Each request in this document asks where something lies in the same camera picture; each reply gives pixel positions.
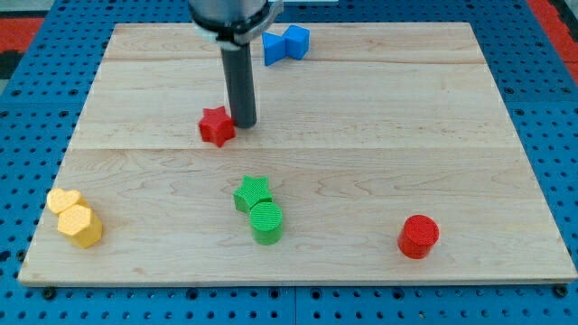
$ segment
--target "blue block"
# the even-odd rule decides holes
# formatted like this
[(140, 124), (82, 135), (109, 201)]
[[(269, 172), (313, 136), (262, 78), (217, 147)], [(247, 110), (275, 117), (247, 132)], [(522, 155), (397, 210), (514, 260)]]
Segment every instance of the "blue block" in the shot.
[(281, 36), (272, 33), (264, 32), (263, 38), (263, 53), (265, 56), (265, 65), (282, 60), (285, 57), (285, 40)]
[(284, 32), (285, 52), (287, 56), (301, 60), (309, 50), (309, 30), (291, 25)]

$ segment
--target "yellow block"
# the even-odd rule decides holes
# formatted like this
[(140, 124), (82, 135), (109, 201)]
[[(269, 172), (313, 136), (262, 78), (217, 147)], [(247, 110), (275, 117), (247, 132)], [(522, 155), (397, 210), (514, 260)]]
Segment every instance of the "yellow block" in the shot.
[(60, 214), (58, 231), (73, 245), (87, 248), (102, 237), (102, 222), (91, 208), (74, 205)]
[(48, 192), (46, 206), (57, 216), (73, 205), (80, 205), (90, 209), (89, 203), (84, 200), (77, 190), (53, 189)]

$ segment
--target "wood grain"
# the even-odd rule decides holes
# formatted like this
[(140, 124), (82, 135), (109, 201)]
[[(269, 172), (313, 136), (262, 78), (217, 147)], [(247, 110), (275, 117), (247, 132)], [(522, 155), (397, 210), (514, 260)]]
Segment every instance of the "wood grain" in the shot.
[[(116, 27), (55, 186), (105, 225), (88, 250), (44, 211), (20, 280), (44, 286), (562, 283), (577, 277), (466, 23), (305, 24), (303, 61), (265, 68), (259, 122), (221, 149), (203, 107), (227, 104), (218, 49), (189, 24)], [(281, 33), (286, 25), (274, 25)], [(278, 244), (253, 242), (232, 192), (267, 175)], [(424, 260), (405, 219), (434, 218)]]

